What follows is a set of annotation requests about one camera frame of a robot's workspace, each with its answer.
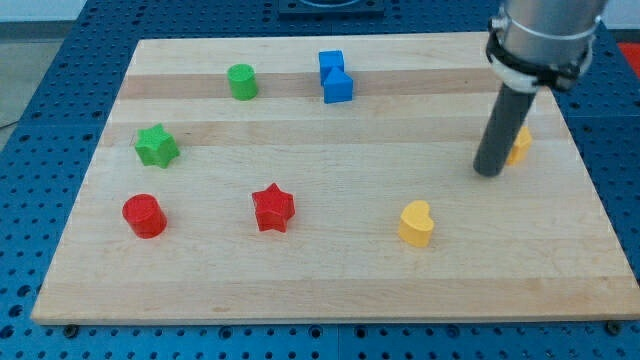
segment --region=blue block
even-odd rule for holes
[[[324,81],[325,104],[351,100],[353,100],[353,79],[334,67]]]
[[[320,60],[320,85],[324,86],[324,81],[334,67],[344,71],[344,58],[342,50],[321,51],[318,53]]]

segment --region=toy block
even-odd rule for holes
[[[173,135],[165,132],[162,124],[138,130],[136,152],[144,166],[157,165],[163,169],[167,168],[171,159],[180,155]]]
[[[423,200],[413,201],[404,208],[398,226],[398,235],[402,240],[416,247],[429,245],[435,226],[429,210],[429,203]]]
[[[167,227],[167,217],[156,198],[149,194],[138,194],[127,200],[122,207],[122,216],[142,239],[158,236]]]
[[[331,69],[324,81],[325,104],[351,100],[353,100],[353,79],[338,68]]]
[[[287,220],[295,214],[293,195],[281,191],[273,183],[266,190],[251,194],[251,197],[260,231],[274,229],[287,232]]]
[[[513,143],[513,147],[511,148],[511,152],[507,158],[507,165],[516,165],[523,161],[527,157],[527,152],[529,151],[532,142],[533,138],[531,137],[529,128],[527,126],[523,126]]]
[[[320,60],[320,85],[324,86],[331,69],[338,68],[344,72],[344,58],[341,50],[321,51],[318,53],[318,59]]]
[[[236,64],[227,70],[231,96],[237,100],[250,100],[258,95],[258,84],[253,68],[247,64]]]

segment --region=green cylinder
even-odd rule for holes
[[[258,95],[258,84],[253,68],[247,64],[236,64],[227,70],[231,95],[238,100],[250,100]]]

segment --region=wooden board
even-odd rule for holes
[[[486,179],[472,159],[499,81],[485,33],[145,40],[32,317],[42,324],[537,321],[634,318],[640,290],[553,96],[528,117],[527,160]],[[353,102],[325,105],[317,53],[342,49]],[[230,98],[226,69],[259,96]],[[182,154],[143,167],[158,122]],[[257,231],[250,194],[295,195],[286,234]],[[155,195],[167,230],[121,217]],[[400,213],[431,204],[426,249]]]

